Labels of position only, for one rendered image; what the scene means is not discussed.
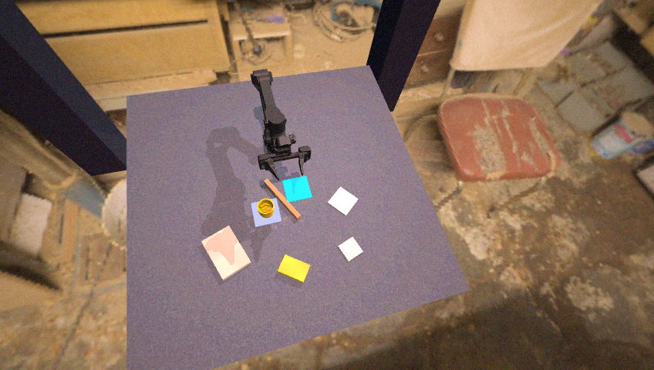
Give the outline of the yellow rectangular block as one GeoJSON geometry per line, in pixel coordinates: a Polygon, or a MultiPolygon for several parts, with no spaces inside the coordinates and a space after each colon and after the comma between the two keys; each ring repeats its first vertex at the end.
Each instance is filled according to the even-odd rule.
{"type": "Polygon", "coordinates": [[[293,257],[289,257],[285,254],[278,269],[278,273],[304,283],[309,268],[309,264],[294,259],[293,257]]]}

